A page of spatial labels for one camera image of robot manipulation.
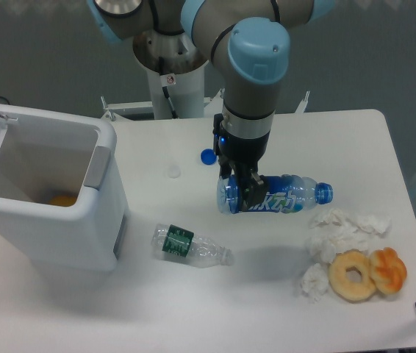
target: bagel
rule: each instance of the bagel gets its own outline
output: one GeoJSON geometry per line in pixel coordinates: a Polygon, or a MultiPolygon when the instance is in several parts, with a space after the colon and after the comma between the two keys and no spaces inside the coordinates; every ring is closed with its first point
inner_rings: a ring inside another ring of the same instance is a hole
{"type": "Polygon", "coordinates": [[[329,266],[328,277],[332,289],[350,302],[368,299],[376,291],[370,278],[369,259],[355,250],[337,255],[329,266]],[[353,282],[347,277],[347,271],[353,270],[357,270],[362,276],[360,282],[353,282]]]}
{"type": "Polygon", "coordinates": [[[376,250],[370,255],[370,276],[383,294],[401,290],[407,278],[407,269],[394,249],[376,250]]]}

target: orange object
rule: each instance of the orange object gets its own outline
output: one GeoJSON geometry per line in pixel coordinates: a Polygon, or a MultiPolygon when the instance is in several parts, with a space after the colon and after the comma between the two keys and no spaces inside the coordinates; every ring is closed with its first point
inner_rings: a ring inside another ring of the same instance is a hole
{"type": "Polygon", "coordinates": [[[370,255],[370,276],[384,294],[401,290],[407,278],[407,269],[394,249],[376,250],[370,255]]]}

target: table surface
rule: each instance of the table surface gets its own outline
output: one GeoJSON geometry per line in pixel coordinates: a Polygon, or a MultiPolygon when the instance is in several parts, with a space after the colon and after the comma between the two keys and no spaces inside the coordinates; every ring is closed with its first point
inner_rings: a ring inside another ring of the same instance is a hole
{"type": "Polygon", "coordinates": [[[416,346],[416,221],[381,113],[278,115],[259,163],[265,175],[297,174],[334,187],[331,205],[284,215],[222,215],[212,119],[116,121],[115,153],[130,218],[110,274],[31,262],[0,236],[0,352],[344,352],[416,346]],[[178,178],[168,177],[172,165],[178,178]],[[351,304],[331,290],[301,294],[312,261],[308,223],[328,207],[386,213],[391,246],[408,268],[396,296],[351,304]],[[233,266],[158,260],[157,223],[214,238],[233,266]]]}

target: plastic bottle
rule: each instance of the plastic bottle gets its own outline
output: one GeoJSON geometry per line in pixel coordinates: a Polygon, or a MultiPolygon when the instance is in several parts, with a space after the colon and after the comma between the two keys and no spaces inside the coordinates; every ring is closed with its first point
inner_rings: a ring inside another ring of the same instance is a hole
{"type": "Polygon", "coordinates": [[[328,204],[332,201],[334,191],[332,186],[324,182],[317,183],[311,178],[301,178],[297,175],[266,176],[268,192],[264,201],[241,211],[243,203],[241,192],[237,187],[236,178],[218,180],[218,209],[222,213],[239,212],[282,212],[294,213],[310,210],[316,204],[328,204]]]}
{"type": "Polygon", "coordinates": [[[174,225],[158,224],[151,245],[158,257],[175,260],[195,267],[232,265],[231,250],[219,246],[213,239],[201,238],[193,232],[174,225]]]}

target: blue-labeled bottle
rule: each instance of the blue-labeled bottle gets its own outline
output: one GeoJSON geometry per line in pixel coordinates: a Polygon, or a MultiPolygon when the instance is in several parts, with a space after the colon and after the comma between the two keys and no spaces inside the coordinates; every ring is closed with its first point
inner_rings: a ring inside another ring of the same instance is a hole
{"type": "Polygon", "coordinates": [[[239,212],[281,212],[294,213],[310,210],[317,204],[328,204],[332,201],[334,191],[325,182],[317,183],[311,178],[297,175],[265,176],[268,181],[268,192],[264,201],[242,211],[241,190],[234,175],[218,180],[218,209],[222,213],[239,212]]]}

